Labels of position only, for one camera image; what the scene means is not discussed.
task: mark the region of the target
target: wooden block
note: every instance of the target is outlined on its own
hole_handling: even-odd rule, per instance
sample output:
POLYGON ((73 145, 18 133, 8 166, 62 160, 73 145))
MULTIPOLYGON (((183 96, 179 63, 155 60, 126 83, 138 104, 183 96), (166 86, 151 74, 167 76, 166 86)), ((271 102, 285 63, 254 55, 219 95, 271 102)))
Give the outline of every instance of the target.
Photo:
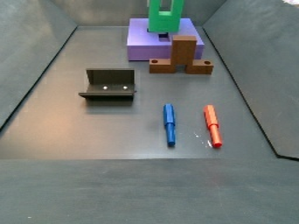
POLYGON ((173 36, 173 65, 190 65, 193 63, 197 43, 195 36, 173 36))
POLYGON ((211 74, 213 72, 213 62, 206 59, 195 59, 193 65, 186 67, 185 72, 187 74, 211 74))
POLYGON ((174 74, 175 66, 170 59, 150 59, 150 74, 174 74))

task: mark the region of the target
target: purple box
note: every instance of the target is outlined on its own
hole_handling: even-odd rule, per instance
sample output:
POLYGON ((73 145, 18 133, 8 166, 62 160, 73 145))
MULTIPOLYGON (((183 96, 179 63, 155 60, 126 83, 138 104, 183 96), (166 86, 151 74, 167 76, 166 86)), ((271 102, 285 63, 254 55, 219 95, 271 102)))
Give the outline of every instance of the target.
POLYGON ((198 39, 195 59, 202 58, 205 44, 202 37, 189 18, 182 18, 181 30, 170 33, 147 31, 149 18, 131 18, 127 35, 129 60, 170 59, 173 50, 173 36, 187 35, 198 39))

